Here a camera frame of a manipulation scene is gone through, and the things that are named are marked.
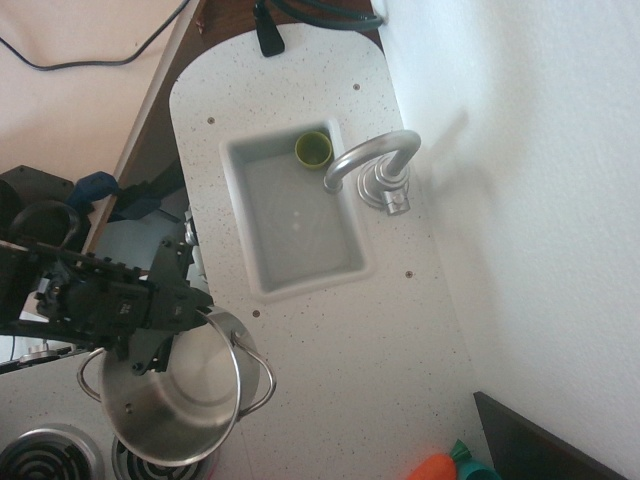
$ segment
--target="faucet handle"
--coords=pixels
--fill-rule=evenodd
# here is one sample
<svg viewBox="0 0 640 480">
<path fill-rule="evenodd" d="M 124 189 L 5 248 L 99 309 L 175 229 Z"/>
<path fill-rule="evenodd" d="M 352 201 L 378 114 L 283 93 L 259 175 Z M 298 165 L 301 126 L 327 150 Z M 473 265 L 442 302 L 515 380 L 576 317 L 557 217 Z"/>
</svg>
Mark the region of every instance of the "faucet handle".
<svg viewBox="0 0 640 480">
<path fill-rule="evenodd" d="M 401 215 L 411 209 L 407 193 L 409 184 L 405 183 L 402 188 L 393 191 L 383 191 L 382 200 L 387 208 L 388 215 Z"/>
</svg>

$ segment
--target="silver faucet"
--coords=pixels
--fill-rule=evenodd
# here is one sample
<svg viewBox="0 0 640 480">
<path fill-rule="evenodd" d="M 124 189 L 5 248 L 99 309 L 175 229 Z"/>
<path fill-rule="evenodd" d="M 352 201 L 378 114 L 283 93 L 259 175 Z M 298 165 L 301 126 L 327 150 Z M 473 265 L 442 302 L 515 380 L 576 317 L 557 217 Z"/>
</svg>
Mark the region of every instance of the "silver faucet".
<svg viewBox="0 0 640 480">
<path fill-rule="evenodd" d="M 389 215 L 400 215 L 411 208 L 409 191 L 409 160 L 420 148 L 420 135 L 412 130 L 389 132 L 367 140 L 337 158 L 324 177 L 328 193 L 342 190 L 342 179 L 352 170 L 371 160 L 358 175 L 358 193 L 367 205 L 387 209 Z"/>
</svg>

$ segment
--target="stove burner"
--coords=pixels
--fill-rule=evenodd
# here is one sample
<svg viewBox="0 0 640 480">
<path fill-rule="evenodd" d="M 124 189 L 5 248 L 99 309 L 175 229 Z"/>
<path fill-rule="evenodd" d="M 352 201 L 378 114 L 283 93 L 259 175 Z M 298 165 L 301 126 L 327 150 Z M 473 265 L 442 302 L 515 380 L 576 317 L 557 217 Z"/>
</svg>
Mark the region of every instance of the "stove burner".
<svg viewBox="0 0 640 480">
<path fill-rule="evenodd" d="M 113 439 L 111 463 L 118 480 L 211 480 L 219 451 L 184 467 L 161 467 L 141 459 L 118 440 Z"/>
<path fill-rule="evenodd" d="M 93 441 L 69 425 L 50 425 L 21 435 L 0 454 L 7 480 L 102 480 L 104 465 Z"/>
</svg>

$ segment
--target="white speckled countertop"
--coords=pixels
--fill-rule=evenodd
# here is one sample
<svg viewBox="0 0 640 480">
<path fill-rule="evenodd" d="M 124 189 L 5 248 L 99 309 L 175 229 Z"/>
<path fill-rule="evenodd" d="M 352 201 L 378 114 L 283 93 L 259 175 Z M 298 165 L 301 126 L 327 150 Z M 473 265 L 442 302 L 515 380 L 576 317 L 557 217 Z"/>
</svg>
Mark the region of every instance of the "white speckled countertop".
<svg viewBox="0 0 640 480">
<path fill-rule="evenodd" d="M 279 381 L 223 446 L 221 478 L 403 478 L 456 438 L 488 460 L 473 370 L 417 184 L 402 216 L 358 205 L 376 260 L 370 278 L 268 304 L 250 294 L 220 143 L 327 117 L 337 118 L 345 149 L 402 128 L 373 43 L 279 28 L 284 54 L 265 59 L 255 32 L 241 35 L 191 64 L 171 96 L 211 294 L 249 328 Z"/>
</svg>

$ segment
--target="pot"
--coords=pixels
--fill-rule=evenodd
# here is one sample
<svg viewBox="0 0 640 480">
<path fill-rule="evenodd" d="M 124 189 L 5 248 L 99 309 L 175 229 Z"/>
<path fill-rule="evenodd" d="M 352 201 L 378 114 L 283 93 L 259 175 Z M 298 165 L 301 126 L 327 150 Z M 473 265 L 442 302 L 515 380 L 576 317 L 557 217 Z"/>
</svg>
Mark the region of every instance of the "pot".
<svg viewBox="0 0 640 480">
<path fill-rule="evenodd" d="M 166 372 L 135 376 L 128 362 L 106 352 L 98 394 L 84 380 L 84 369 L 104 349 L 92 352 L 78 369 L 80 386 L 102 403 L 118 439 L 148 462 L 180 467 L 203 459 L 224 442 L 236 421 L 266 404 L 275 391 L 275 375 L 255 352 L 242 322 L 219 307 L 207 321 L 174 338 Z M 269 389 L 254 402 L 260 366 Z"/>
</svg>

